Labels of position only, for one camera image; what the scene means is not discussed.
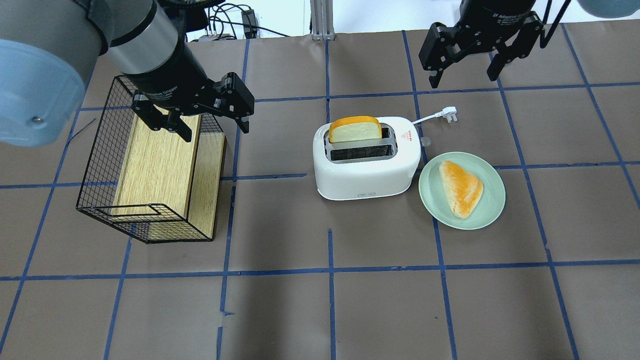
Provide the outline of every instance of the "black wire mesh basket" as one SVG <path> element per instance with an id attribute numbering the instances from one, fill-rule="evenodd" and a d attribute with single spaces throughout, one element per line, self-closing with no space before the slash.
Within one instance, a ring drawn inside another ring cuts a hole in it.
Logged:
<path id="1" fill-rule="evenodd" d="M 113 78 L 76 209 L 144 243 L 213 241 L 212 236 L 207 236 L 190 223 L 188 217 L 183 217 L 166 204 L 114 205 L 118 179 L 134 126 L 135 113 L 129 106 L 135 91 L 135 85 L 126 77 Z M 213 115 L 204 114 L 200 130 L 194 136 L 222 132 Z"/>

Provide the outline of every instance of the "wooden panel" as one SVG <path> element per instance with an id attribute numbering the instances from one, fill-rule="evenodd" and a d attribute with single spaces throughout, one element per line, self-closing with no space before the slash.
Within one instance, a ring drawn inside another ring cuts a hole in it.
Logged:
<path id="1" fill-rule="evenodd" d="M 191 142 L 165 130 L 152 131 L 135 117 L 114 206 L 161 203 L 186 217 L 200 116 L 181 119 L 193 132 Z M 112 215 L 140 213 L 155 212 L 150 208 L 113 208 L 111 211 Z"/>
<path id="2" fill-rule="evenodd" d="M 224 133 L 200 134 L 188 220 L 210 238 L 213 237 L 216 219 L 216 202 L 224 148 Z"/>

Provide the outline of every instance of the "green plate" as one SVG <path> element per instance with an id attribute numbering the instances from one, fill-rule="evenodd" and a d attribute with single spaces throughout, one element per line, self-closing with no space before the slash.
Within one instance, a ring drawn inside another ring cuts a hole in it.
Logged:
<path id="1" fill-rule="evenodd" d="M 484 184 L 478 205 L 466 219 L 453 215 L 447 204 L 438 169 L 445 160 L 460 165 Z M 480 229 L 494 222 L 502 213 L 506 200 L 504 183 L 498 172 L 485 160 L 466 152 L 447 152 L 431 159 L 422 169 L 418 187 L 422 203 L 433 217 L 445 225 L 462 230 Z"/>

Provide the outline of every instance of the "white toaster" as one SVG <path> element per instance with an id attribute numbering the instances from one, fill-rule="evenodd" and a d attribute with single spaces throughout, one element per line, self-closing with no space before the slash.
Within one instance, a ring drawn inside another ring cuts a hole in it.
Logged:
<path id="1" fill-rule="evenodd" d="M 420 138 L 402 117 L 377 118 L 382 139 L 329 142 L 329 126 L 313 144 L 318 192 L 329 200 L 355 200 L 403 193 L 420 161 Z"/>

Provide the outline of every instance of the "gray tabletop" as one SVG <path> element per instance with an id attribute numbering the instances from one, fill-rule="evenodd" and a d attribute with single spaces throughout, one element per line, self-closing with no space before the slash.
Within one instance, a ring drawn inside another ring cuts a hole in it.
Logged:
<path id="1" fill-rule="evenodd" d="M 637 359 L 640 21 L 566 24 L 486 78 L 469 56 L 430 88 L 426 31 L 190 44 L 212 79 L 256 98 L 227 135 L 212 243 L 144 245 L 75 209 L 114 66 L 99 59 L 56 143 L 0 145 L 0 359 Z M 433 144 L 409 190 L 334 202 L 317 190 L 316 129 L 345 116 L 415 120 Z M 492 225 L 423 206 L 434 156 L 490 162 Z"/>

